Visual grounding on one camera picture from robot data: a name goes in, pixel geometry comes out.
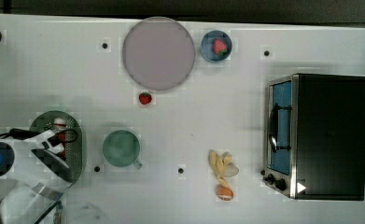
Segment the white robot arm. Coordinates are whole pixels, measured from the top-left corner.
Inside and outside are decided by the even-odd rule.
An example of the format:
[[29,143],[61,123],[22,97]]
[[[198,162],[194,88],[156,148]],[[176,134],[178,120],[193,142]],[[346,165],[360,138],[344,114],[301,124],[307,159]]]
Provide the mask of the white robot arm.
[[59,137],[13,129],[0,138],[0,179],[17,185],[0,201],[0,224],[38,224],[73,183]]

